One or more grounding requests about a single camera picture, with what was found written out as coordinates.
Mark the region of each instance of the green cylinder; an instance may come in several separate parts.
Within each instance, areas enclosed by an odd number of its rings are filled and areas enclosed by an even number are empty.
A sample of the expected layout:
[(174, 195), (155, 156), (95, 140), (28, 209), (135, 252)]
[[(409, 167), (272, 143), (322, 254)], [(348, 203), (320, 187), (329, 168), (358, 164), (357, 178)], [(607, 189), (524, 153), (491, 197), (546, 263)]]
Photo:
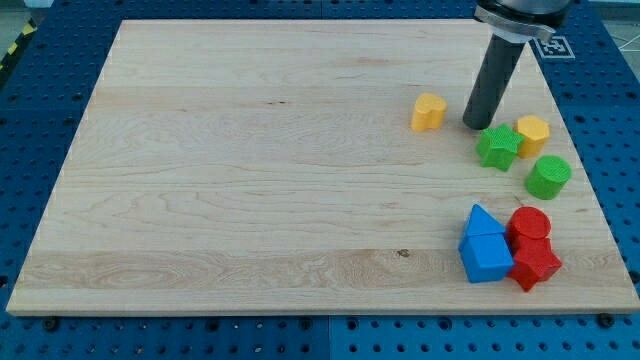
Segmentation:
[(555, 155), (542, 156), (525, 181), (529, 193), (538, 199), (551, 200), (558, 196), (571, 178), (571, 167)]

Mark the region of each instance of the yellow hexagonal block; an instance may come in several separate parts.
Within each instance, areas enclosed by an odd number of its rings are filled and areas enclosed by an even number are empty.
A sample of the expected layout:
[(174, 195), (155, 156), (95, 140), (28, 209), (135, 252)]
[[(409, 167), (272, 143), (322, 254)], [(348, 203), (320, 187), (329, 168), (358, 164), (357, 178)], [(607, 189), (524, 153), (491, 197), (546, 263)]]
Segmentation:
[(524, 136), (524, 141), (518, 148), (518, 156), (521, 158), (538, 155), (551, 135), (549, 124), (534, 115), (518, 119), (513, 130)]
[(444, 116), (447, 113), (447, 102), (434, 94), (422, 94), (416, 100), (411, 119), (413, 131), (425, 131), (438, 129), (442, 126)]

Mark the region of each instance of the blue block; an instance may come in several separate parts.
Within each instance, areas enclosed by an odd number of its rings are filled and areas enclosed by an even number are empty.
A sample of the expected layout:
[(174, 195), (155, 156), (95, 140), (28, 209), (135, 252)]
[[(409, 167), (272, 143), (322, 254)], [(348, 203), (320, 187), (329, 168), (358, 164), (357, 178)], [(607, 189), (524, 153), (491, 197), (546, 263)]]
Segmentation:
[(472, 283), (502, 280), (513, 267), (503, 234), (468, 237), (459, 250)]
[(464, 235), (458, 246), (458, 250), (462, 251), (467, 239), (472, 236), (504, 234), (505, 227), (498, 222), (491, 214), (482, 206), (474, 204), (467, 218), (467, 224), (464, 227)]

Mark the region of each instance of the blue cube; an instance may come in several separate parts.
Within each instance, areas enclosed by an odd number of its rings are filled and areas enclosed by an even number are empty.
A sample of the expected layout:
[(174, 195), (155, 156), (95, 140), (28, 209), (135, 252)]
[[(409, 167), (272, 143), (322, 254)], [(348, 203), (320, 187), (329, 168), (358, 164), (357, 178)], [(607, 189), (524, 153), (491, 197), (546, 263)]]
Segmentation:
[(458, 250), (472, 283), (500, 281), (513, 267), (503, 234), (465, 237)]

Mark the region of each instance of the black cylindrical end effector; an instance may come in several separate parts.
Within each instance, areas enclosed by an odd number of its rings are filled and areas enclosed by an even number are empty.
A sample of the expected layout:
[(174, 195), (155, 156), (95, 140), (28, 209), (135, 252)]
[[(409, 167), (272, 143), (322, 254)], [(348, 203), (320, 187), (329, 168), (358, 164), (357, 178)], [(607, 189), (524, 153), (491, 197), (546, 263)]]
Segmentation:
[(497, 35), (491, 36), (482, 67), (473, 86), (462, 121), (474, 129), (489, 127), (518, 64), (524, 44), (510, 43)]

